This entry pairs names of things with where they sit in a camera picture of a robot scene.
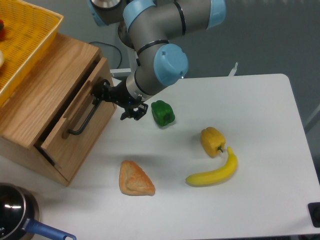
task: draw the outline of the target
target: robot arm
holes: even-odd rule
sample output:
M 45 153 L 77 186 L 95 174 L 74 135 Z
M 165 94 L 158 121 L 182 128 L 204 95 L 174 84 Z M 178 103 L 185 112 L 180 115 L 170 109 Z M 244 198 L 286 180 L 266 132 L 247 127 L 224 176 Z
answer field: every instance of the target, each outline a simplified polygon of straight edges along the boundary
M 113 102 L 124 108 L 122 120 L 139 120 L 148 109 L 144 102 L 176 83 L 188 71 L 186 54 L 169 40 L 222 23 L 226 16 L 226 4 L 224 0 L 179 0 L 157 7 L 152 0 L 128 2 L 90 2 L 96 10 L 96 17 L 104 23 L 121 21 L 119 13 L 123 11 L 140 62 L 140 66 L 126 80 L 115 87 L 111 87 L 107 80 L 101 81 L 92 94 L 97 100 Z M 111 7 L 104 9 L 106 3 Z M 110 9 L 117 11 L 118 15 L 112 15 Z

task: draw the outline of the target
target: blue joint cap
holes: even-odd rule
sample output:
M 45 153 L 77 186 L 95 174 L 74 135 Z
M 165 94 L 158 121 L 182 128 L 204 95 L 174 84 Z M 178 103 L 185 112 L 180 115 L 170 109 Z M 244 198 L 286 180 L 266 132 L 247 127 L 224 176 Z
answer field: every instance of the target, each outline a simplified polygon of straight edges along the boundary
M 134 20 L 146 9 L 155 7 L 153 0 L 134 0 L 130 2 L 123 11 L 123 19 L 129 31 L 131 24 Z
M 158 81 L 168 87 L 185 77 L 189 69 L 188 58 L 179 46 L 169 43 L 156 52 L 153 68 Z
M 105 24 L 104 21 L 102 21 L 101 18 L 98 16 L 94 6 L 92 5 L 91 0 L 86 0 L 86 2 L 88 3 L 89 9 L 91 11 L 91 14 L 92 14 L 92 17 L 93 17 L 95 23 L 99 27 L 108 26 L 108 24 Z
M 207 29 L 221 24 L 227 14 L 225 0 L 211 0 L 210 19 Z

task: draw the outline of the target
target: red object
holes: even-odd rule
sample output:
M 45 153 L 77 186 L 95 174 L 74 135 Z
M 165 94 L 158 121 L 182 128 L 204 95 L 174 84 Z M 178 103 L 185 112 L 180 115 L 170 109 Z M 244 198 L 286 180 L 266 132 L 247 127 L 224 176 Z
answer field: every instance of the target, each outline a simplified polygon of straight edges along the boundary
M 0 20 L 0 40 L 5 37 L 6 30 L 5 30 L 5 24 L 4 21 Z

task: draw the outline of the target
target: pepper stem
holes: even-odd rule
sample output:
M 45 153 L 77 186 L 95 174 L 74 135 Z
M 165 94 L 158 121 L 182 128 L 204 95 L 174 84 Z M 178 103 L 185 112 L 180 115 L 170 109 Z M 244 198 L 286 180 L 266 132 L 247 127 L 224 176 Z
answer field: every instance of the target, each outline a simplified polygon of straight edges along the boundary
M 218 151 L 220 150 L 222 153 L 224 152 L 224 151 L 222 150 L 221 146 L 219 146 L 217 149 L 218 149 Z

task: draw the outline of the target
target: wooden drawer cabinet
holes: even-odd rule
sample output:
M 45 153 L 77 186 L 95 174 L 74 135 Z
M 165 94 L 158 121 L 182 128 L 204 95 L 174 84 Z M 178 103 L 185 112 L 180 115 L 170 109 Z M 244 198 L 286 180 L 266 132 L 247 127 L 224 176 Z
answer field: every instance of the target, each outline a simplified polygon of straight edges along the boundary
M 70 184 L 116 109 L 102 102 L 80 135 L 69 134 L 92 110 L 91 89 L 101 79 L 112 83 L 100 49 L 58 34 L 0 108 L 0 155 Z

